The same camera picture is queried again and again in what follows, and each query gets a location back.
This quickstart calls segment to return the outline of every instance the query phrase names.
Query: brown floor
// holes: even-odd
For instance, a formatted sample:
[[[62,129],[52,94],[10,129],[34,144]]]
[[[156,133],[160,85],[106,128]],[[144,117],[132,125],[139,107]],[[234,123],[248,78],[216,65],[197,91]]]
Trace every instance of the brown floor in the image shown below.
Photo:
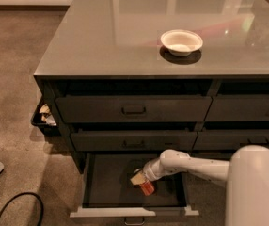
[[[40,99],[32,75],[63,15],[0,11],[0,161],[5,165],[0,174],[0,210],[14,195],[36,192],[45,206],[42,225],[48,226],[79,225],[69,213],[79,202],[81,175],[61,138],[45,137],[30,124]],[[224,225],[225,190],[190,175],[187,179],[191,204],[200,216],[156,225]],[[31,196],[24,196],[10,205],[0,225],[36,225],[39,210]]]

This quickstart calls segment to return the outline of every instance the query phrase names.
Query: bowl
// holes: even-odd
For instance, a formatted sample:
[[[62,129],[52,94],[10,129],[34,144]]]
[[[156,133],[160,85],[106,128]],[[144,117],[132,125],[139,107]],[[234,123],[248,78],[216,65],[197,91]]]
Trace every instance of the bowl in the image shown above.
[[[170,30],[161,36],[162,44],[176,57],[186,57],[202,47],[200,35],[187,30]]]

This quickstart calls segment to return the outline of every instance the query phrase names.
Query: countertop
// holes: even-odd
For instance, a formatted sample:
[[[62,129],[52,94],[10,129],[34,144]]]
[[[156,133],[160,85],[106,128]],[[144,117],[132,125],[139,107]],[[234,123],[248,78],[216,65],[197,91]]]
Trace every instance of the countertop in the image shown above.
[[[185,58],[160,42],[191,30],[203,46]],[[264,0],[74,0],[35,71],[37,78],[269,77]]]

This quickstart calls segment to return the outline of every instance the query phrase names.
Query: power cord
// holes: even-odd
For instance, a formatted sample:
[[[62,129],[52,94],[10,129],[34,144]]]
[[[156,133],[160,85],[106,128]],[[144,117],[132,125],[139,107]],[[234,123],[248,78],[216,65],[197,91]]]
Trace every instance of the power cord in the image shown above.
[[[43,218],[43,203],[42,203],[42,200],[40,198],[40,196],[34,192],[22,192],[18,195],[15,195],[12,199],[10,199],[5,205],[4,207],[2,208],[2,210],[0,211],[0,218],[2,216],[2,214],[4,213],[5,209],[7,208],[7,206],[13,201],[15,200],[16,198],[19,198],[23,195],[32,195],[34,197],[36,197],[38,199],[38,201],[40,202],[40,218],[39,218],[39,221],[38,221],[38,226],[41,225],[41,222],[42,222],[42,218]]]

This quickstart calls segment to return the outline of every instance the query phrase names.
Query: drawer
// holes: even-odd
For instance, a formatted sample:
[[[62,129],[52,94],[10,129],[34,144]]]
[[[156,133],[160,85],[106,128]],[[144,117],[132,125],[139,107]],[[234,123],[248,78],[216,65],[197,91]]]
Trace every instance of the drawer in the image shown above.
[[[185,131],[81,131],[72,133],[71,141],[78,151],[189,151],[196,137]]]
[[[269,130],[213,130],[198,132],[194,150],[237,150],[247,144],[269,148]]]
[[[202,96],[68,96],[55,100],[65,123],[203,121]]]
[[[269,95],[214,97],[206,121],[269,121]]]
[[[110,218],[124,220],[136,218],[136,223],[152,221],[161,216],[171,221],[189,215],[192,211],[185,194],[185,179],[181,173],[155,182],[156,193],[144,196],[130,178],[158,154],[105,154],[90,153],[84,171],[83,195],[71,218],[87,218],[88,222],[102,223]]]

